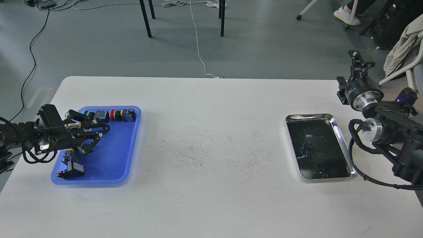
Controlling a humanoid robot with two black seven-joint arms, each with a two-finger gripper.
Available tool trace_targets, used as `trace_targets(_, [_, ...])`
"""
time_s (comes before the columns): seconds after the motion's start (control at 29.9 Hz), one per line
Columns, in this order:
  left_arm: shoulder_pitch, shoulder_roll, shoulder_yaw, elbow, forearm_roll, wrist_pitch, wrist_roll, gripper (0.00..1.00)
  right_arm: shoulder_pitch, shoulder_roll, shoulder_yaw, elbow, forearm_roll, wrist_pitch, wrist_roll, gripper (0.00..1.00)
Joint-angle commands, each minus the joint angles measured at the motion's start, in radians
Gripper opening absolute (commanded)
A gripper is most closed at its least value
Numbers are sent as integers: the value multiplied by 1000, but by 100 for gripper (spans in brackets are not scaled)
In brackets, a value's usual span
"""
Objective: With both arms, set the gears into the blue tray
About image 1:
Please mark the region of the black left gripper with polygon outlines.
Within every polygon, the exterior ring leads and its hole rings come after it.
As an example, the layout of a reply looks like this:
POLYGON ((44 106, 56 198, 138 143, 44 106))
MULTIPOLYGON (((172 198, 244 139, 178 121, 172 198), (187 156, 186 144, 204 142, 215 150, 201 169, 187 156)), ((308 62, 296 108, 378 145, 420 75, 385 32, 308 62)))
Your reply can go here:
POLYGON ((42 142, 48 147, 40 145, 40 154, 53 150, 77 148, 83 155, 93 151, 94 146, 100 141, 103 133, 110 131, 109 114, 103 111, 100 117, 96 113, 79 113, 75 110, 68 110, 65 113, 64 129, 42 129, 42 142), (80 129, 84 132, 72 133, 80 129))

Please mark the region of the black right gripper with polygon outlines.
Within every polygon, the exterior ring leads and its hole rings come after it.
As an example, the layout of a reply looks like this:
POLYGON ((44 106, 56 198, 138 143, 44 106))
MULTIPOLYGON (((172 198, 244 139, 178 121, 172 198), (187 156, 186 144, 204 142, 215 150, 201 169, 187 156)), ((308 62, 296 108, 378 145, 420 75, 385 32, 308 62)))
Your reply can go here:
POLYGON ((369 104, 382 101, 384 95, 378 84, 368 76, 369 69, 376 65, 369 53, 360 53, 358 50, 348 50, 352 59, 350 76, 337 76, 339 84, 337 96, 342 104, 350 104, 356 111, 363 111, 369 104))

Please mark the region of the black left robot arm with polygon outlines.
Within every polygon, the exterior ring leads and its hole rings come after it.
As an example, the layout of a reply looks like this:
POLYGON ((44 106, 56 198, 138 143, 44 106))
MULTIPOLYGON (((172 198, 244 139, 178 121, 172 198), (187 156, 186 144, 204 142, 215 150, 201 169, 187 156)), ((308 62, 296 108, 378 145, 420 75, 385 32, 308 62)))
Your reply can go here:
POLYGON ((24 160, 29 164, 48 163, 50 152, 76 149, 83 155, 93 151, 100 137, 110 131, 107 121, 94 118, 94 113, 84 115, 69 110, 61 119, 53 104, 44 104, 38 110, 39 120, 11 123, 1 118, 1 172, 12 165, 7 159, 10 149, 21 148, 24 160))

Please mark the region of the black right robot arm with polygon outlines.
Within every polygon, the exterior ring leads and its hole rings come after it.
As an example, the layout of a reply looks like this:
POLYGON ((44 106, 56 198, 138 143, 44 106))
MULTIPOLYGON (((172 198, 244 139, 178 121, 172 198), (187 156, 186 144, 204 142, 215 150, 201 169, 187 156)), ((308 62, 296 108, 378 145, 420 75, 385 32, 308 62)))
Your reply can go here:
POLYGON ((417 93, 407 87, 394 101, 383 101, 383 92, 367 73, 375 63, 364 60, 357 50, 349 50, 348 54, 352 59, 350 77, 348 80, 337 77, 337 96, 342 104, 349 104, 365 118, 364 121, 352 119, 349 122, 348 128, 352 136, 349 152, 352 152, 352 146, 356 144, 370 154, 384 155, 393 164, 394 176, 409 182, 409 185, 381 182, 363 173, 355 164, 352 164, 353 168, 364 180, 374 184, 421 191, 422 125, 411 120, 411 116, 417 115, 414 108, 417 93))

